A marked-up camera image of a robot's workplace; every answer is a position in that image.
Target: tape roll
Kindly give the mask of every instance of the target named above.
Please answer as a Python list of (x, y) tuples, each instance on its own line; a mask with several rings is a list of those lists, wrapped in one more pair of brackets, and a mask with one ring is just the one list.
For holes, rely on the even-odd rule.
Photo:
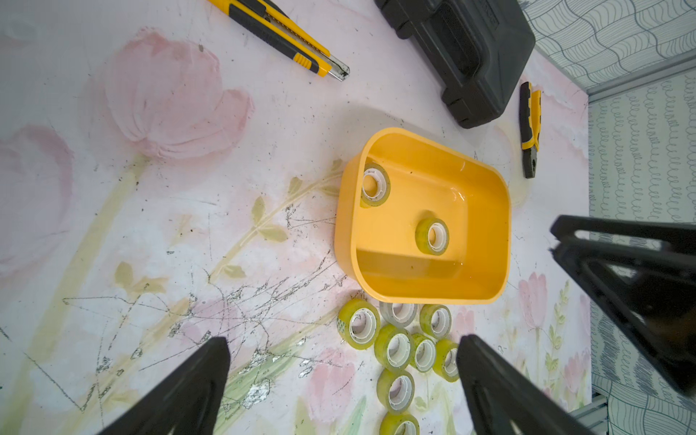
[(416, 226), (416, 246), (420, 252), (442, 255), (449, 244), (450, 231), (441, 219), (423, 219)]
[(391, 414), (403, 413), (413, 401), (416, 384), (406, 370), (390, 372), (385, 369), (377, 379), (377, 398)]
[(444, 305), (424, 305), (420, 309), (420, 328), (435, 340), (444, 338), (452, 329), (450, 309)]
[(376, 207), (384, 204), (391, 192), (389, 175), (380, 165), (370, 162), (365, 164), (363, 173), (363, 192), (360, 196), (360, 206), (363, 208)]
[(413, 334), (413, 358), (409, 364), (417, 371), (425, 373), (435, 364), (435, 342), (423, 334)]
[(406, 328), (416, 318), (417, 306), (414, 303), (379, 303), (379, 313), (397, 328)]
[(343, 340), (358, 350), (372, 346), (379, 330), (379, 313), (362, 299), (352, 299), (338, 312), (336, 322)]
[(411, 414), (387, 414), (379, 425), (379, 435), (420, 435), (420, 425)]
[(435, 345), (435, 365), (433, 371), (447, 382), (459, 379), (457, 369), (457, 349), (459, 345), (451, 340), (440, 340)]
[(374, 342), (374, 356), (380, 364), (392, 372), (405, 369), (413, 358), (413, 338), (406, 329), (392, 324), (379, 330)]

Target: scratches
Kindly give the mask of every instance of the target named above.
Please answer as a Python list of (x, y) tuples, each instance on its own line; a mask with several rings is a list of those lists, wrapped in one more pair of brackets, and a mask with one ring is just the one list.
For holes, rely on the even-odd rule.
[(213, 244), (210, 241), (210, 213), (208, 213), (208, 253), (210, 254), (210, 261), (213, 260)]
[(3, 331), (2, 328), (0, 328), (0, 333), (3, 335), (4, 338), (7, 338), (10, 343), (12, 342), (12, 340), (10, 340), (10, 338), (7, 336), (7, 334), (5, 334), (5, 331)]
[[(3, 331), (2, 329), (0, 329), (0, 333), (2, 333), (3, 337), (5, 337), (9, 342), (14, 343), (14, 342), (12, 341), (12, 339), (5, 333), (5, 331)], [(87, 393), (87, 398), (85, 399), (85, 403), (84, 403), (82, 406), (79, 406), (79, 405), (77, 404), (77, 402), (74, 401), (73, 398), (70, 397), (70, 396), (68, 395), (68, 393), (63, 389), (63, 387), (61, 387), (61, 385), (60, 385), (58, 382), (56, 382), (56, 380), (53, 379), (53, 377), (51, 377), (51, 375), (48, 374), (48, 373), (46, 372), (46, 370), (44, 370), (43, 367), (41, 367), (41, 365), (40, 365), (34, 358), (31, 358), (25, 351), (23, 351), (23, 350), (21, 350), (21, 349), (19, 349), (19, 351), (22, 352), (22, 354), (26, 357), (26, 359), (29, 360), (36, 368), (38, 368), (38, 369), (44, 374), (44, 376), (46, 376), (46, 377), (48, 378), (48, 380), (51, 381), (51, 383), (54, 384), (54, 385), (56, 386), (56, 388), (61, 392), (61, 394), (62, 394), (66, 399), (68, 399), (68, 400), (70, 401), (70, 403), (72, 403), (73, 405), (75, 405), (75, 407), (76, 407), (77, 409), (79, 409), (80, 412), (84, 412), (85, 408), (87, 407), (87, 403), (89, 403), (89, 400), (90, 400), (90, 398), (92, 397), (92, 394), (94, 393), (94, 389), (95, 389), (95, 387), (97, 386), (96, 383), (94, 383), (94, 384), (90, 387), (90, 390), (89, 390), (89, 392)]]
[(336, 391), (334, 391), (331, 395), (333, 396), (333, 395), (335, 395), (336, 393), (338, 393), (339, 391), (341, 391), (343, 388), (346, 388), (346, 387), (348, 386), (348, 384), (350, 383), (350, 381), (352, 381), (353, 378), (355, 377), (355, 374), (356, 374), (357, 372), (359, 372), (360, 369), (363, 368), (364, 365), (365, 365), (365, 361), (361, 361), (361, 362), (360, 362), (360, 365), (358, 366), (358, 368), (357, 368), (357, 370), (355, 371), (355, 373), (353, 373), (353, 374), (350, 376), (350, 379), (348, 379), (348, 380), (346, 381), (346, 383), (344, 383), (343, 386), (342, 386), (341, 388), (339, 388), (339, 389), (337, 389)]

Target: table surface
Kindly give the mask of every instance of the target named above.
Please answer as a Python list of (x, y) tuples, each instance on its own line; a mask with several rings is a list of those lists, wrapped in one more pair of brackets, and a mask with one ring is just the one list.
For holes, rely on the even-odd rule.
[[(365, 294), (333, 231), (342, 167), (385, 127), (509, 185), (507, 287), (450, 306), (452, 337), (478, 334), (566, 409), (590, 400), (589, 301), (548, 252), (555, 217), (588, 210), (586, 94), (532, 54), (521, 82), (543, 90), (544, 125), (525, 180), (517, 94), (462, 129), (370, 0), (280, 6), (350, 66), (345, 82), (204, 0), (0, 5), (0, 432), (95, 433), (222, 335), (216, 433), (376, 434), (381, 368), (336, 331)], [(412, 373), (422, 433), (469, 434), (461, 385)]]

